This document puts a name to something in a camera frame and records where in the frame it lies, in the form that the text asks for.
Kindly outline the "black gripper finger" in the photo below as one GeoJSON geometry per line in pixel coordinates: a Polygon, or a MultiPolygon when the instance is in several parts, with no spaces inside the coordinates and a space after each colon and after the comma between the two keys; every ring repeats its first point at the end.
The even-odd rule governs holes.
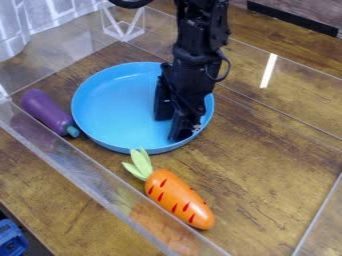
{"type": "Polygon", "coordinates": [[[171,103],[171,93],[169,88],[158,84],[154,99],[154,117],[157,121],[166,121],[173,118],[174,106],[171,103]]]}
{"type": "Polygon", "coordinates": [[[175,105],[169,139],[179,142],[193,136],[201,128],[201,116],[187,106],[175,105]]]}

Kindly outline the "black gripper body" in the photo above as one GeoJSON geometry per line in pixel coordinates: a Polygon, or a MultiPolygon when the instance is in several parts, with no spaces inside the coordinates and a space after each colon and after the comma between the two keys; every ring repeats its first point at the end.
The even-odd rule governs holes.
{"type": "Polygon", "coordinates": [[[169,88],[173,106],[187,106],[202,118],[206,114],[205,97],[224,79],[218,74],[225,55],[221,49],[190,52],[179,46],[173,47],[173,55],[173,63],[161,64],[157,85],[169,88]]]}

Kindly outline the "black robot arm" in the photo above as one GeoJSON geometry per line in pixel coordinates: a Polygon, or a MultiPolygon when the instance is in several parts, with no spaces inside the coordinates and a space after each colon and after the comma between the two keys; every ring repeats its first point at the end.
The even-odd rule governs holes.
{"type": "Polygon", "coordinates": [[[178,38],[173,63],[161,65],[154,117],[171,121],[169,139],[182,141],[201,128],[205,98],[230,73],[232,61],[221,48],[232,32],[229,0],[175,0],[175,4],[178,38]]]}

